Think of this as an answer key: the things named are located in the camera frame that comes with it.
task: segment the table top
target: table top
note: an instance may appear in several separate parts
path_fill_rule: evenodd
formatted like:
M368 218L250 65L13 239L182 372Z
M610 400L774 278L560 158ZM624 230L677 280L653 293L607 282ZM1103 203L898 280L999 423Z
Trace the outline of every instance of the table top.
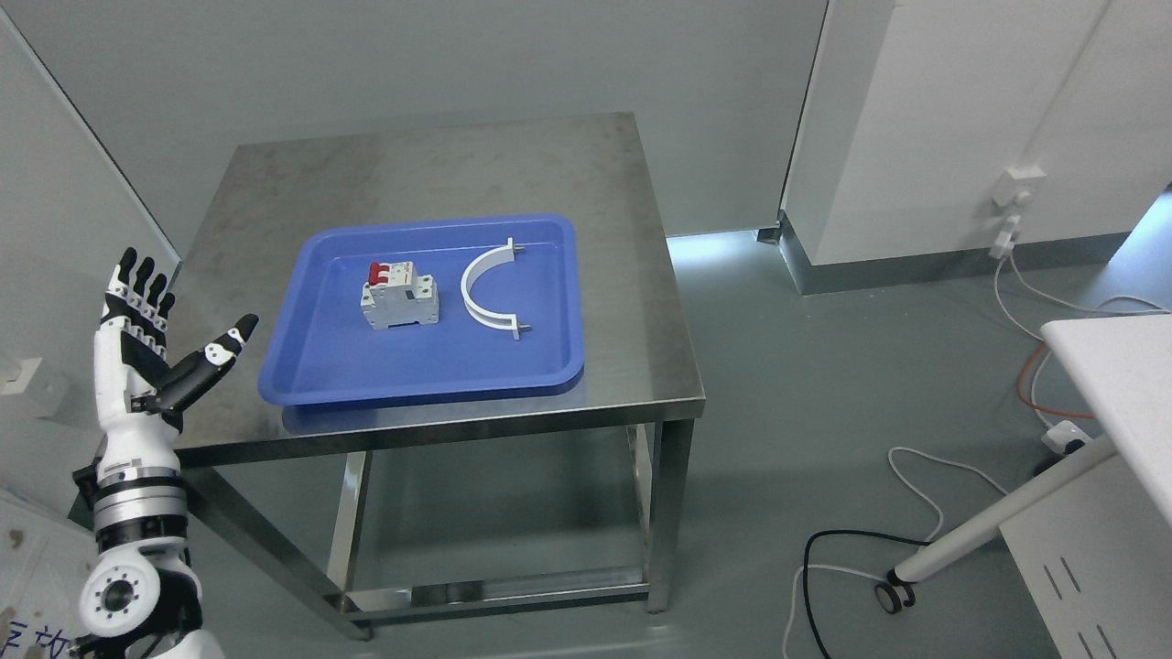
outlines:
M1042 335L1172 524L1172 315L1056 320Z
M302 243L335 226L553 212L578 242L585 367L563 394L281 408L257 378ZM239 147L175 292L178 355L244 313L260 326L184 415L185 466L695 419L704 390L629 113Z

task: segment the wall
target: wall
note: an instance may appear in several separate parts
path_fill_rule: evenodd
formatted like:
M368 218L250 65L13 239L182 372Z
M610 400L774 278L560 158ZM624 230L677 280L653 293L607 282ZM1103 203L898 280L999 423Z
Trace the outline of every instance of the wall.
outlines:
M615 110L669 232L770 225L825 0L2 5L182 252L240 143Z
M171 271L178 257L19 33L0 12L0 349L41 356L69 381L33 419L0 401L0 487L64 514L69 474L102 439L93 334L127 245Z
M827 115L859 83L819 77L818 64L786 188L813 265L988 245L1000 222L989 193L1014 164L1049 175L1026 243L1129 231L1172 179L1172 120L1159 110L1172 107L1172 6L907 1L887 25L864 13L874 5L833 2L827 34L884 32L849 67L870 80L865 101Z

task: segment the baseboard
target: baseboard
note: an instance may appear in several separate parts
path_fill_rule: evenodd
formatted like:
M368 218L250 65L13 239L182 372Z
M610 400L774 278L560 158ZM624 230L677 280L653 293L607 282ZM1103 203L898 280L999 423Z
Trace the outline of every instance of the baseboard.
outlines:
M798 292L803 295L987 276L993 274L997 266L997 261L989 258L988 249L813 265L784 211L778 220L782 254ZM1130 235L1130 232L1108 233L1086 238L1024 243L1014 247L1014 259L1021 270L1104 264L1111 260Z

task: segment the white cable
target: white cable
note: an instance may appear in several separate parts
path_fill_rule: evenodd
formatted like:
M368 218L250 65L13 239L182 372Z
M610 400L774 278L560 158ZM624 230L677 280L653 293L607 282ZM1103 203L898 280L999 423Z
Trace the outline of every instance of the white cable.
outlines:
M914 448L892 447L891 449L887 450L887 464L891 466L891 470L895 473L895 476L905 485L907 485L908 489L911 489L913 492L915 492L917 496L919 496L920 498L922 498L924 501L926 501L928 503L928 505L931 505L932 509L936 511L936 525L935 525L934 529L932 529L932 532L928 534L928 537L924 538L925 542L932 542L932 539L936 536L936 534L940 532L940 529L941 529L941 526L943 526L943 523L945 523L945 514L943 514L942 510L940 510L940 507L936 505L936 502L932 501L932 498L928 495L924 494L922 491L919 490L919 488L917 488L915 485L913 485L904 476L904 474L895 467L895 462L894 462L894 460L892 460L892 455L894 455L897 451L912 453L912 454L919 455L920 457L925 457L927 460L931 460L933 462L939 462L940 464L947 464L948 467L959 467L961 469L967 469L967 470L976 474L977 476L984 478L984 481L987 483L989 483L990 485L993 485L994 488L996 488L997 491L1001 492L1002 495L1009 494L1004 488L1002 488L1000 484L997 484L997 482L994 481L988 474L986 474L984 471L981 471L976 467L972 467L972 466L965 464L963 462L953 462L952 460L945 460L942 457L936 457L934 455L928 455L928 454L926 454L926 453L924 453L921 450L917 450ZM864 578L872 579L872 580L880 582L880 583L887 583L887 579L885 577L880 577L878 575L872 575L870 572L863 572L860 570L854 570L852 568L843 568L841 565L826 565L826 564L819 563L819 564L811 564L810 569L830 570L830 571L834 571L834 572L843 572L845 575L854 575L857 577L864 577ZM798 566L798 569L793 572L793 583L790 585L790 617L785 621L785 633L782 634L782 659L790 659L790 654L789 654L790 631L793 629L793 616L797 612L798 579L800 577L802 577L802 568Z
M980 476L980 477L984 478L984 481L986 481L987 483L989 483L990 485L993 485L994 488L996 488L996 489L997 489L997 491L999 491L999 492L1001 492L1002 495L1007 495L1007 494L1009 494L1009 491L1008 491L1008 490L1006 490L1006 488L1002 488L1002 487L1001 487L1000 484L997 484L997 482L996 482L996 481L994 481L994 480L993 480L993 478L992 478L992 477L990 477L990 476L989 476L988 474L986 474L984 471L981 471L981 470L980 470L980 469L977 469L976 467L969 467L968 464L965 464L963 462L953 462L953 461L950 461L950 460L945 460L945 458L942 458L942 457L936 457L936 456L934 456L934 455L928 455L928 454L926 454L926 453L924 453L924 451L921 451L921 450L917 450L917 449L914 449L914 448L907 448L907 447L892 447L892 448L891 448L891 449L890 449L890 450L887 451L887 464L888 464L888 466L891 466L891 470L895 473L895 477L898 477L898 478L899 478L900 481L902 481L902 483L904 483L905 485L907 485L907 489L909 489L909 490L912 490L913 492L915 492L915 496L918 496L918 497L922 498L922 500L924 500L924 501L925 501L925 502L926 502L926 503L927 503L928 505L931 505L931 507L932 507L932 509L933 509L933 510L935 510L935 511L936 511L936 525L935 525L935 526L934 526L934 528L932 529L932 532L931 532L931 534L928 534L928 537L924 538L924 539L925 539L925 542L932 542L932 541L933 541L933 539L934 539L934 538L936 537L936 534L939 534L939 532L940 532L940 529L941 529L941 528L943 528L943 525L945 525L945 514L943 514L943 511L942 511L942 510L940 510L940 507L939 507L939 505L936 505L936 502L932 501L932 497L929 497L928 495L924 494L922 491L920 491L920 489L919 489L919 488L917 488L915 485L913 485L913 484L912 484L912 483L911 483L911 482L909 482L909 481L908 481L908 480L907 480L907 478L906 478L906 477L904 476L904 474L902 474L902 473L901 473L901 471L899 470L899 468L898 468L898 467L895 467L895 460L894 460L894 455L895 455L895 453L897 453L897 451L904 451L904 453L911 453L911 454L914 454L914 455L919 455L920 457L925 457L925 458L927 458L927 460L931 460L931 461L933 461L933 462L939 462L940 464L947 464L947 466L949 466L949 467L959 467L959 468L961 468L961 469L967 469L967 470L969 470L969 471L972 471L972 473L976 474L977 476Z
M1056 298L1056 297L1051 295L1050 293L1045 293L1043 291L1038 291L1037 288L1030 286L1029 283L1027 283L1026 279L1022 277L1021 271L1017 270L1017 261L1014 259L1014 252L1013 252L1013 250L1009 251L1009 265L1014 269L1014 274L1017 276L1017 281L1022 286L1024 286L1028 291L1030 291L1031 293L1034 293L1036 295L1045 298L1045 299L1048 299L1048 300L1050 300L1052 303L1059 304L1059 305L1062 305L1064 307L1072 308L1075 311L1085 311L1088 313L1113 313L1113 314L1117 314L1117 315L1144 315L1144 314L1149 314L1149 313L1172 313L1168 310L1164 308L1163 306L1160 306L1160 305L1158 305L1158 304L1156 304L1156 303L1153 303L1151 300L1145 300L1143 298L1137 298L1134 295L1115 295L1115 297L1111 297L1111 298L1108 298L1108 299L1103 300L1102 304L1099 304L1098 306L1096 306L1093 308L1091 308L1091 307L1084 307L1084 306L1078 306L1078 305L1076 305L1074 303L1069 303L1067 300L1063 300L1062 298ZM1122 300L1134 300L1137 303L1143 303L1143 304L1145 304L1147 306L1151 306L1153 308L1145 308L1145 310L1137 310L1137 311L1102 311L1103 305L1105 305L1106 303L1109 303L1111 300L1120 300L1120 299Z
M1038 362L1037 368L1034 371L1034 378L1029 381L1029 402L1033 406L1037 405L1037 376L1042 374L1042 369L1045 368L1045 362L1050 361L1050 355L1054 353L1045 351L1045 355L1042 356L1042 361ZM1042 424L1047 428L1054 428L1054 423L1042 414L1042 410L1037 407L1031 407L1034 414L1042 421Z
M816 564L810 565L811 570L829 570L832 572L843 572L844 575L854 575L856 577L863 577L865 579L873 579L880 583L887 583L887 579L872 575L870 572L864 572L861 570L853 570L851 568L843 568L840 565L826 565ZM790 619L785 621L785 633L782 636L782 659L790 659L789 645L790 645L790 631L793 629L793 614L797 612L798 604L798 579L802 578L802 568L793 572L793 584L790 586Z
M1009 313L1008 308L1006 308L1006 303L1003 303L1001 300L1001 287L997 286L997 280L1001 278L1001 269L1004 265L1006 265L1006 259L1002 258L1001 260L997 261L997 270L993 271L993 295L995 298L997 298L997 305L1001 307L1001 311L1006 314L1006 318L1008 318L1010 322L1013 322L1014 325L1016 325L1017 328L1021 330L1022 332L1026 332L1030 337L1034 337L1035 339L1037 339L1038 341L1041 341L1042 337L1038 337L1034 332L1030 332L1029 330L1027 330L1024 325L1022 325L1021 322L1017 322L1017 319L1014 318L1014 315L1011 313Z

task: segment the power plug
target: power plug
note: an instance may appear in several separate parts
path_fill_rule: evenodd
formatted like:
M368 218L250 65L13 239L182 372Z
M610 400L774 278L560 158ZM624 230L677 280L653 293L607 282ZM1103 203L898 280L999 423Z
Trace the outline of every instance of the power plug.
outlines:
M1078 446L1071 447L1072 442L1082 442L1082 444L1091 443L1091 436L1088 435L1079 428L1075 426L1071 421L1059 421L1054 428L1050 428L1042 435L1042 443L1054 453L1058 455L1067 455L1070 450L1074 450Z
M1020 215L1011 215L1001 220L1001 231L997 232L997 237L993 239L993 247L989 249L992 258L1001 260L1009 256L1014 245L1017 244L1017 235L1021 233L1021 223L1022 216Z

